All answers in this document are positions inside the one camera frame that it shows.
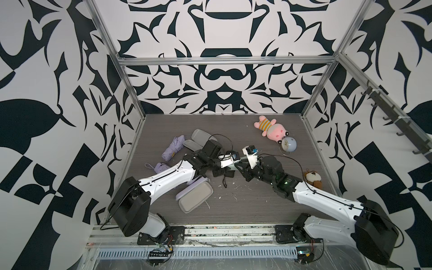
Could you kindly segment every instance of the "cable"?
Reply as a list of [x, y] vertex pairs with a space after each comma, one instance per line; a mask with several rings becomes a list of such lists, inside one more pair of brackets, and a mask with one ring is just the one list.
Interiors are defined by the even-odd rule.
[[285, 155], [284, 153], [282, 153], [281, 148], [282, 148], [282, 146], [279, 145], [279, 152], [280, 152], [282, 155], [287, 156], [287, 155], [291, 154], [291, 152], [288, 152], [288, 154]]
[[183, 160], [180, 161], [180, 164], [177, 166], [177, 169], [173, 170], [172, 172], [170, 172], [170, 173], [168, 173], [168, 174], [162, 175], [162, 176], [160, 176], [159, 178], [153, 179], [151, 182], [145, 183], [145, 184], [143, 184], [143, 185], [141, 185], [142, 183], [140, 183], [140, 184], [139, 184], [140, 187], [143, 187], [143, 186], [146, 186], [146, 185], [148, 185], [148, 184], [151, 184], [151, 183], [155, 182], [156, 180], [159, 180], [159, 179], [161, 179], [161, 178], [163, 178], [163, 177], [167, 177], [168, 175], [177, 172], [177, 171], [178, 171], [178, 168], [180, 168], [182, 164], [183, 164]]
[[324, 255], [324, 239], [321, 238], [321, 240], [323, 242], [323, 252], [321, 252], [321, 255], [317, 259], [311, 260], [308, 264], [313, 263], [314, 261], [318, 261]]
[[[271, 155], [271, 154], [265, 154], [265, 153], [262, 153], [262, 154], [260, 154], [259, 156], [261, 156], [261, 155], [280, 156], [280, 155]], [[401, 233], [401, 235], [402, 235], [402, 242], [401, 242], [399, 245], [397, 245], [396, 247], [393, 247], [393, 248], [399, 248], [399, 247], [402, 246], [402, 244], [405, 242], [405, 236], [403, 235], [402, 230], [401, 230], [401, 229], [400, 229], [396, 224], [394, 224], [394, 223], [391, 222], [390, 220], [388, 220], [388, 219], [382, 217], [381, 215], [379, 215], [379, 214], [377, 214], [377, 213], [374, 213], [374, 212], [371, 212], [371, 211], [368, 211], [368, 210], [365, 210], [365, 209], [361, 209], [361, 208], [355, 207], [355, 206], [353, 206], [353, 205], [349, 205], [349, 204], [343, 203], [343, 202], [341, 202], [341, 201], [338, 201], [338, 200], [336, 200], [336, 199], [333, 199], [333, 198], [331, 198], [331, 197], [328, 197], [328, 196], [326, 196], [326, 195], [324, 195], [324, 194], [318, 193], [316, 189], [312, 189], [312, 188], [308, 185], [307, 181], [305, 180], [305, 176], [303, 175], [303, 168], [302, 168], [302, 165], [301, 165], [297, 160], [295, 160], [295, 159], [293, 159], [293, 158], [290, 158], [290, 157], [288, 157], [288, 156], [281, 156], [281, 157], [284, 157], [284, 158], [287, 158], [287, 159], [292, 159], [292, 160], [294, 160], [294, 161], [295, 161], [295, 162], [300, 166], [300, 169], [302, 170], [302, 178], [303, 178], [303, 181], [305, 182], [305, 184], [306, 184], [306, 186], [308, 187], [308, 189], [310, 189], [311, 191], [314, 192], [313, 194], [318, 194], [318, 195], [324, 196], [324, 197], [326, 197], [327, 199], [334, 200], [335, 202], [338, 202], [338, 203], [343, 204], [343, 205], [345, 205], [345, 206], [348, 206], [348, 207], [351, 207], [351, 208], [354, 208], [354, 209], [358, 209], [358, 210], [361, 210], [361, 211], [365, 211], [365, 212], [368, 212], [368, 213], [370, 213], [370, 214], [377, 215], [377, 216], [379, 216], [379, 217], [382, 218], [382, 219], [387, 220], [388, 222], [390, 222], [391, 224], [393, 224], [393, 225], [394, 225], [394, 226], [395, 226], [395, 227], [400, 231], [400, 233]]]
[[225, 136], [225, 135], [222, 135], [222, 134], [213, 134], [212, 136], [209, 137], [209, 139], [208, 139], [207, 141], [209, 141], [210, 138], [213, 137], [213, 136], [215, 136], [215, 135], [219, 135], [219, 136], [222, 136], [222, 137], [227, 138], [227, 139], [229, 140], [229, 142], [231, 143], [231, 151], [232, 151], [232, 149], [234, 148], [234, 146], [233, 146], [233, 144], [232, 144], [232, 141], [230, 140], [230, 138], [228, 138], [228, 137]]
[[168, 248], [170, 248], [171, 250], [168, 251], [168, 250], [164, 249], [164, 251], [161, 251], [160, 249], [153, 249], [152, 251], [150, 251], [150, 252], [147, 254], [147, 260], [148, 260], [148, 261], [149, 261], [149, 257], [150, 257], [150, 253], [151, 253], [151, 252], [153, 252], [153, 253], [160, 253], [160, 254], [169, 254], [169, 257], [168, 257], [165, 261], [163, 261], [162, 263], [166, 263], [169, 259], [171, 259], [172, 254], [174, 253], [174, 247], [173, 247], [172, 245], [170, 245], [170, 243], [171, 243], [171, 241], [174, 239], [174, 237], [173, 237], [172, 235], [168, 235], [168, 236], [171, 236], [171, 239], [168, 241], [167, 246], [168, 246]]
[[226, 181], [225, 181], [225, 176], [223, 176], [222, 184], [223, 184], [223, 187], [224, 187], [224, 188], [227, 188]]
[[112, 217], [114, 217], [114, 215], [115, 215], [115, 213], [117, 212], [117, 210], [120, 208], [120, 205], [123, 203], [123, 201], [124, 201], [124, 199], [126, 199], [127, 198], [127, 196], [132, 192], [132, 191], [134, 191], [134, 190], [136, 190], [138, 187], [136, 187], [136, 188], [133, 188], [133, 189], [131, 189], [127, 194], [126, 194], [126, 196], [124, 196], [123, 197], [123, 199], [121, 200], [121, 202], [118, 204], [118, 206], [117, 206], [117, 209], [114, 211], [114, 213], [104, 222], [104, 224], [102, 224], [102, 226], [101, 226], [101, 228], [99, 228], [101, 231], [104, 231], [104, 230], [110, 230], [110, 229], [117, 229], [117, 228], [119, 228], [118, 226], [117, 227], [110, 227], [110, 228], [105, 228], [105, 229], [103, 229], [103, 227], [105, 226], [105, 225], [107, 225], [108, 224], [108, 222], [112, 219]]

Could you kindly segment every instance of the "metal rail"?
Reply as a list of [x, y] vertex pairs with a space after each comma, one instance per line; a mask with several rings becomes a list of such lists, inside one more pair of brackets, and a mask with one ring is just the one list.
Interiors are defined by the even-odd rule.
[[383, 90], [381, 90], [370, 78], [346, 55], [338, 54], [337, 61], [347, 70], [349, 74], [365, 89], [364, 95], [369, 95], [375, 104], [400, 130], [398, 136], [406, 136], [417, 148], [413, 150], [415, 155], [424, 155], [432, 163], [432, 142], [430, 136], [423, 131]]
[[[342, 41], [339, 43], [339, 46], [335, 50], [333, 56], [337, 56], [340, 52], [344, 52], [345, 49], [350, 44], [351, 40], [353, 39], [355, 33], [358, 31], [360, 26], [362, 25], [365, 16], [370, 8], [370, 6], [375, 2], [375, 0], [363, 0], [363, 2], [360, 4], [360, 7], [354, 16], [351, 24], [348, 27], [348, 30], [346, 31], [345, 35], [342, 38]], [[307, 117], [311, 109], [314, 107], [315, 102], [317, 102], [318, 97], [320, 96], [321, 92], [324, 89], [325, 84], [330, 79], [331, 75], [333, 74], [334, 70], [336, 69], [337, 62], [334, 62], [333, 64], [330, 64], [327, 66], [327, 69], [324, 71], [323, 75], [320, 78], [320, 81], [318, 82], [317, 86], [312, 92], [312, 95], [308, 102], [306, 103], [305, 108], [302, 111], [303, 117]]]
[[105, 47], [108, 50], [109, 56], [111, 57], [111, 60], [114, 64], [115, 69], [117, 70], [118, 75], [120, 76], [120, 79], [123, 81], [124, 85], [126, 86], [126, 91], [129, 94], [130, 98], [132, 99], [132, 103], [135, 106], [135, 108], [138, 111], [138, 114], [140, 115], [141, 119], [144, 119], [146, 116], [146, 113], [143, 110], [143, 107], [141, 106], [141, 102], [138, 99], [137, 92], [135, 91], [135, 88], [130, 83], [129, 77], [127, 76], [126, 72], [124, 71], [124, 68], [119, 64], [118, 58], [117, 58], [117, 50], [114, 47], [114, 44], [112, 43], [112, 39], [108, 33], [108, 30], [103, 22], [102, 16], [98, 10], [98, 7], [94, 0], [84, 0], [84, 2], [87, 5], [87, 9], [89, 10], [90, 16], [92, 17], [93, 23], [95, 24], [96, 29], [99, 31], [101, 35], [101, 39], [105, 45]]
[[327, 64], [333, 56], [250, 56], [250, 57], [119, 57], [121, 66], [151, 65], [221, 65], [221, 64]]

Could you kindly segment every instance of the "stuffed animal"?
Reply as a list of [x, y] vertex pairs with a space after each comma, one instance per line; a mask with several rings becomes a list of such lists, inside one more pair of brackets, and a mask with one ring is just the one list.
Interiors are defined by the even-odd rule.
[[319, 189], [323, 188], [323, 184], [321, 183], [321, 175], [319, 175], [316, 171], [307, 170], [303, 173], [303, 175], [306, 177], [306, 181], [312, 186]]
[[276, 124], [276, 119], [269, 121], [264, 115], [260, 116], [260, 121], [254, 123], [254, 127], [263, 131], [263, 137], [267, 136], [270, 140], [282, 143], [282, 139], [289, 135], [289, 132], [281, 124]]

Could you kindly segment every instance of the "patterned backdrop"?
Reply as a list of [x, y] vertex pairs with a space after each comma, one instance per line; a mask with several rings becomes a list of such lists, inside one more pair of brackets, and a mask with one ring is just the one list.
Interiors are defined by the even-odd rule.
[[140, 117], [81, 0], [0, 3], [2, 269], [76, 269]]
[[96, 0], [122, 57], [332, 54], [360, 0]]
[[[415, 122], [431, 134], [432, 3], [377, 0], [347, 49]], [[432, 267], [432, 165], [340, 65], [308, 115], [313, 135], [343, 196], [378, 202], [402, 229], [390, 267]], [[401, 243], [401, 236], [396, 245]]]
[[[121, 57], [332, 55], [360, 0], [96, 0]], [[146, 113], [300, 113], [324, 64], [128, 67]]]
[[129, 66], [146, 113], [300, 113], [325, 64]]

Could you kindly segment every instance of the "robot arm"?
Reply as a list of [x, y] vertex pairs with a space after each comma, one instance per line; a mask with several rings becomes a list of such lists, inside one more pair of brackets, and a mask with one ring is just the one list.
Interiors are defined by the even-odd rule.
[[195, 175], [195, 170], [188, 161], [181, 160], [166, 171], [149, 178], [139, 180], [142, 189], [150, 194], [150, 204], [176, 186], [189, 182]]
[[221, 148], [218, 142], [209, 140], [202, 150], [185, 155], [164, 172], [138, 181], [126, 179], [108, 207], [124, 235], [130, 236], [141, 228], [141, 232], [152, 237], [163, 235], [168, 224], [149, 213], [150, 204], [196, 174], [205, 176], [212, 170], [216, 177], [237, 169], [246, 181], [253, 178], [263, 181], [282, 198], [308, 205], [337, 219], [325, 220], [302, 214], [294, 223], [292, 242], [307, 241], [308, 237], [334, 240], [356, 247], [376, 263], [386, 265], [389, 262], [399, 233], [377, 203], [367, 201], [362, 204], [311, 187], [302, 179], [285, 173], [274, 156], [259, 157], [254, 146], [243, 149], [246, 155], [243, 158], [233, 151], [221, 156]]

